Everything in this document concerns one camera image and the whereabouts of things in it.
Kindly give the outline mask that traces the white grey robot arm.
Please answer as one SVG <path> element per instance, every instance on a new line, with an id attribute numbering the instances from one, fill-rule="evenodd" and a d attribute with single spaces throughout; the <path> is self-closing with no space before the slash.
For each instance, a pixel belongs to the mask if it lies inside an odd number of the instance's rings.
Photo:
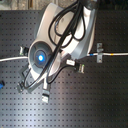
<path id="1" fill-rule="evenodd" d="M 90 52 L 97 9 L 98 0 L 77 0 L 65 9 L 50 3 L 41 10 L 28 53 L 33 85 L 56 73 L 66 54 L 81 59 Z"/>

